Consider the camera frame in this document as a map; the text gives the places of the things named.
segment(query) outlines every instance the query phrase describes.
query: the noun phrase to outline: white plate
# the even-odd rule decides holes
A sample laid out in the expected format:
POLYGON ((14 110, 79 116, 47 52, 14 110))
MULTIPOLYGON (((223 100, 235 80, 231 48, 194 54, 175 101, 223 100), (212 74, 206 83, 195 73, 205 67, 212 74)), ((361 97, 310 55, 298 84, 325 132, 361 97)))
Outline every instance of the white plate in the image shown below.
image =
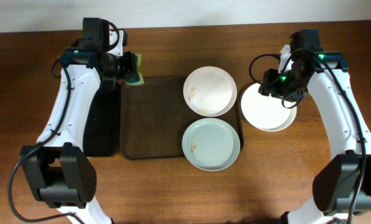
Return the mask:
POLYGON ((225 70, 207 66, 198 68, 187 77, 183 95, 194 112, 214 117, 226 113, 234 105, 237 86, 225 70))
MULTIPOLYGON (((254 127, 264 131, 280 131, 288 127, 296 117, 296 107, 287 109, 282 106, 281 100, 261 95, 260 84, 255 83, 242 95, 241 110, 245 119, 254 127)), ((284 102, 290 107, 294 103, 284 102)))
POLYGON ((192 123, 182 139, 185 157, 196 167, 219 171, 229 167, 240 153, 240 138, 228 123, 204 118, 192 123))

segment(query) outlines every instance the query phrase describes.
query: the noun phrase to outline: green sponge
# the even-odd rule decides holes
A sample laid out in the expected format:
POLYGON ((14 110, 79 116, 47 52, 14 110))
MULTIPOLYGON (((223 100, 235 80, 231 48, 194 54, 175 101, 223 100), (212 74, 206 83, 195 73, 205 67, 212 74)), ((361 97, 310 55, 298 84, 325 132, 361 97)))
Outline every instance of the green sponge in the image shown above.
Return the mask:
POLYGON ((141 54, 131 54, 131 59, 133 61, 133 70, 137 76, 125 79, 125 83, 129 85, 142 85, 144 84, 144 78, 141 74, 141 54))

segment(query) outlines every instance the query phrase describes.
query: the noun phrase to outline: white wall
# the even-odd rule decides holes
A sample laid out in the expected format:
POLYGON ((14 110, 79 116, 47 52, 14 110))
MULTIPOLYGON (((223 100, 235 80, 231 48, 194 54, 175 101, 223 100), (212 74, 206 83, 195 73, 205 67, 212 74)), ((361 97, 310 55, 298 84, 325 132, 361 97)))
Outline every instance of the white wall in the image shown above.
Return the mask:
POLYGON ((0 32, 371 19, 371 0, 0 0, 0 32))

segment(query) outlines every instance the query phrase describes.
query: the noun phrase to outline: wooden surface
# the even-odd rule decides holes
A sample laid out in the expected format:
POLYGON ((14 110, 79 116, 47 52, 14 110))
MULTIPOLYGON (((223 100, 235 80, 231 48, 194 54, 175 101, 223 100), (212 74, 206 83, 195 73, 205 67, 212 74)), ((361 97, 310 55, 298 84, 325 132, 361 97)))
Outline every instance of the wooden surface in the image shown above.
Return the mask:
MULTIPOLYGON (((213 65, 230 73, 240 90, 251 83, 250 61, 275 53, 303 28, 321 32, 325 50, 339 50, 350 66, 352 88, 371 130, 371 21, 129 29, 126 50, 143 55, 145 77, 188 75, 213 65)), ((80 31, 0 34, 0 223, 19 223, 7 202, 7 180, 23 145, 32 145, 50 116, 59 80, 55 58, 80 31)), ((261 77, 273 59, 256 63, 261 77)), ((313 177, 329 162, 329 145, 312 98, 298 106, 287 129, 269 133, 243 121, 245 147, 228 169, 205 172, 187 159, 127 161, 120 154, 90 159, 96 196, 116 223, 225 223, 278 218, 312 195, 313 177)), ((14 200, 21 214, 56 214, 36 202, 20 170, 14 200)), ((69 223, 66 218, 50 223, 69 223)), ((354 223, 371 223, 371 212, 354 223)))

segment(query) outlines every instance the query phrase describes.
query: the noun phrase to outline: black tray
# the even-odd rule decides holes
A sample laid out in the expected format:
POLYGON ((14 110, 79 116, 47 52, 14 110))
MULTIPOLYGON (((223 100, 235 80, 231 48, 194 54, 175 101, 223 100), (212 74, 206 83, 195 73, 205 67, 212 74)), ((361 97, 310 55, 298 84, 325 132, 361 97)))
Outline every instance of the black tray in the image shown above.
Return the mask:
MULTIPOLYGON (((184 77, 145 78, 145 84, 121 87, 119 152, 127 159, 181 157, 184 131, 204 116, 193 112, 183 97, 184 77)), ((238 133, 243 148, 239 105, 216 117, 238 133)))

